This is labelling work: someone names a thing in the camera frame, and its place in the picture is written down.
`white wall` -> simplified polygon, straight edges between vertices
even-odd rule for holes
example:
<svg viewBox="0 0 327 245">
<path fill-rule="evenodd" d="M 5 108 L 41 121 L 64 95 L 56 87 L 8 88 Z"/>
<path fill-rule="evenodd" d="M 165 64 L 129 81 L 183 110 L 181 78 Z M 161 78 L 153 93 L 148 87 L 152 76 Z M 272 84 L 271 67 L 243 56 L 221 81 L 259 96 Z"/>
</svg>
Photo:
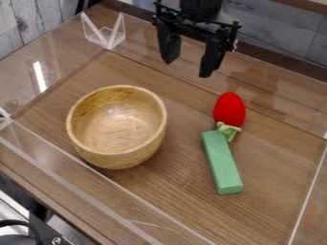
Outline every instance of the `white wall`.
<svg viewBox="0 0 327 245">
<path fill-rule="evenodd" d="M 77 0 L 0 0 L 0 59 L 74 16 Z"/>
</svg>

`green rectangular block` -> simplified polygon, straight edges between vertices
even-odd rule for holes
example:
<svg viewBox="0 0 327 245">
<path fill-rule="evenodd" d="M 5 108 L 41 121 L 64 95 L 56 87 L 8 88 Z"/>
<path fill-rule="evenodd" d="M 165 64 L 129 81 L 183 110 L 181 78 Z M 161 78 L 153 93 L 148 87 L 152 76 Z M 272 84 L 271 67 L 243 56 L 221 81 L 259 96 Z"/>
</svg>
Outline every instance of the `green rectangular block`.
<svg viewBox="0 0 327 245">
<path fill-rule="evenodd" d="M 217 130 L 201 133 L 201 141 L 219 194 L 243 190 L 243 182 L 224 135 Z"/>
</svg>

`gray wall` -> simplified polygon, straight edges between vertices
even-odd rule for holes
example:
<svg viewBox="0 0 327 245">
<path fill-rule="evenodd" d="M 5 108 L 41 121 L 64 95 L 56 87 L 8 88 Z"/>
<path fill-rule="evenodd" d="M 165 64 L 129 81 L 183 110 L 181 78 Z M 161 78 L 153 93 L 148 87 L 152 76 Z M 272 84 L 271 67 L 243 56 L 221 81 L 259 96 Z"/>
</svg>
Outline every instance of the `gray wall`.
<svg viewBox="0 0 327 245">
<path fill-rule="evenodd" d="M 120 1 L 155 10 L 152 0 Z M 223 10 L 244 25 L 240 40 L 327 66 L 327 16 L 272 0 L 224 0 Z"/>
<path fill-rule="evenodd" d="M 77 0 L 0 0 L 0 59 L 74 15 Z"/>
</svg>

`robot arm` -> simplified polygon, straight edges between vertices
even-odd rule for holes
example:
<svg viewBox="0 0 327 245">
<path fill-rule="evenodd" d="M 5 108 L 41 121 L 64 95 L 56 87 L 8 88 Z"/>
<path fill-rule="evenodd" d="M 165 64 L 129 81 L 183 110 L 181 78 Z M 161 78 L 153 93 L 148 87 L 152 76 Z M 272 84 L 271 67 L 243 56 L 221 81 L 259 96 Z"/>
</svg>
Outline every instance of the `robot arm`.
<svg viewBox="0 0 327 245">
<path fill-rule="evenodd" d="M 233 50 L 239 21 L 221 12 L 223 0 L 157 0 L 153 25 L 157 28 L 163 61 L 180 55 L 180 34 L 205 43 L 199 76 L 208 78 L 220 68 L 227 51 Z"/>
</svg>

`wooden bowl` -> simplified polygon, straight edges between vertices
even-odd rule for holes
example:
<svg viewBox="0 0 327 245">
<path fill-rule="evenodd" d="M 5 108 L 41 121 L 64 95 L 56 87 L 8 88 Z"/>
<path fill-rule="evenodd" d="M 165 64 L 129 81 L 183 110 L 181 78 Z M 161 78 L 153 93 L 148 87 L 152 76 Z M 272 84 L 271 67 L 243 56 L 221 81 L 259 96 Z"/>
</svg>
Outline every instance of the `wooden bowl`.
<svg viewBox="0 0 327 245">
<path fill-rule="evenodd" d="M 159 149 L 167 112 L 148 90 L 108 86 L 85 95 L 66 118 L 78 155 L 94 166 L 122 169 L 143 163 Z"/>
</svg>

